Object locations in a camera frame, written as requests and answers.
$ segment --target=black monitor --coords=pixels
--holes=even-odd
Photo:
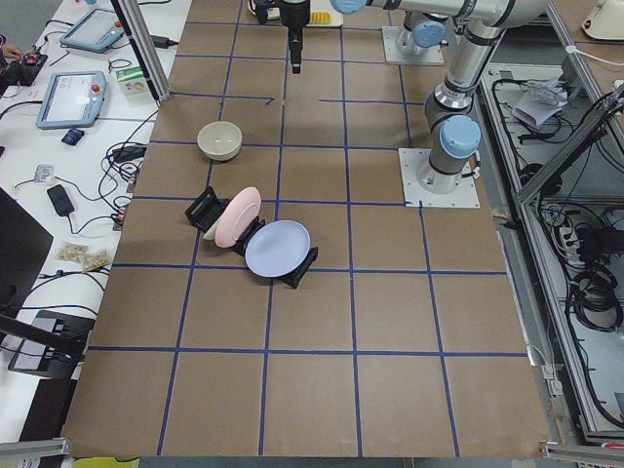
[[[41,272],[53,236],[0,188],[0,341],[24,338],[9,370],[67,377],[81,359],[94,321],[41,310],[33,325],[16,319]]]

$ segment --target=person's hand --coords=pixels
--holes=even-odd
[[[23,56],[23,52],[21,51],[21,49],[12,44],[7,44],[6,46],[3,46],[2,54],[4,55],[5,59],[15,60],[21,60],[21,56]]]

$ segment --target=smartphone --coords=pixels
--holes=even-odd
[[[55,207],[57,215],[68,216],[70,213],[73,213],[74,206],[62,185],[59,184],[49,188],[48,196]]]
[[[123,149],[121,147],[113,149],[113,161],[117,164],[127,163],[134,159],[142,158],[145,156],[145,150],[147,146],[144,144],[131,144]]]

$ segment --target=light blue plate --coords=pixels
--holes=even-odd
[[[295,270],[308,255],[310,234],[296,221],[275,221],[253,235],[245,261],[253,273],[277,278]]]

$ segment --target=small box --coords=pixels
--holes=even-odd
[[[136,95],[137,93],[149,91],[147,82],[143,76],[143,71],[139,66],[117,70],[115,74],[117,76],[117,83],[119,83],[125,95]]]

